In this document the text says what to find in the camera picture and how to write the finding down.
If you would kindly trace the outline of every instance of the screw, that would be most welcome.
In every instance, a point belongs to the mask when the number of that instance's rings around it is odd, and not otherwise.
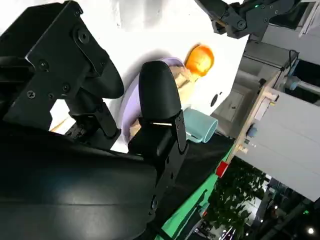
[[[81,43],[87,44],[87,43],[89,42],[89,40],[90,40],[90,34],[89,34],[89,32],[88,32],[86,29],[84,29],[84,28],[79,29],[79,30],[78,30],[78,39],[79,39],[79,41],[80,41]]]
[[[245,21],[239,21],[239,22],[237,23],[237,27],[238,27],[239,29],[244,29],[244,28],[246,27],[246,22],[245,22]]]
[[[63,87],[62,87],[62,90],[65,93],[68,93],[70,91],[70,85],[68,83],[64,84]]]
[[[152,200],[151,208],[154,210],[157,208],[157,206],[158,206],[158,200],[157,200],[157,197],[154,196]]]
[[[28,91],[27,93],[26,93],[26,95],[27,95],[27,97],[29,98],[29,99],[34,99],[35,97],[36,97],[36,93],[34,92],[34,91]]]
[[[40,71],[43,71],[43,72],[49,71],[49,63],[44,59],[39,60],[38,67]]]

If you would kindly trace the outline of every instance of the green cloth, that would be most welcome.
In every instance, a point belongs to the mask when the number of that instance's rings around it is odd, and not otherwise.
[[[231,149],[224,156],[221,161],[226,161]],[[208,202],[208,199],[215,187],[215,184],[218,180],[218,176],[216,174],[211,174],[206,181],[184,202],[184,204],[169,218],[165,224],[162,226],[162,229],[172,237],[176,230],[178,229],[180,223],[185,219],[188,212],[194,207],[198,199],[206,190],[203,201],[200,203],[201,206]],[[155,240],[162,240],[162,237],[156,236]]]

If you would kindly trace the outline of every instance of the teal mug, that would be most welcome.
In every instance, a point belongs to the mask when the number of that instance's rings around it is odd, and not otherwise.
[[[215,133],[218,120],[212,116],[187,108],[183,112],[186,139],[194,143],[207,143]]]

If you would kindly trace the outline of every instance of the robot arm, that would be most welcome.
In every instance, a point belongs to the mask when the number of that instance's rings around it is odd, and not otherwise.
[[[226,4],[222,0],[195,0],[208,14],[215,33],[239,39],[266,27],[269,20],[294,8],[299,0],[248,0]]]
[[[133,239],[188,151],[178,90],[162,61],[141,69],[141,130],[129,153],[110,150],[121,130],[103,98],[119,98],[124,86],[82,12],[75,1],[29,7],[0,36],[2,240]],[[76,120],[66,135],[48,131],[57,99]]]

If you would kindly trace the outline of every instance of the hole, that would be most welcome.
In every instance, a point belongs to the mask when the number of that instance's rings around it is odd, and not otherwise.
[[[214,97],[213,97],[213,99],[212,99],[212,101],[211,101],[211,107],[213,107],[214,105],[215,105],[215,103],[217,102],[217,99],[218,99],[218,94],[216,94]]]

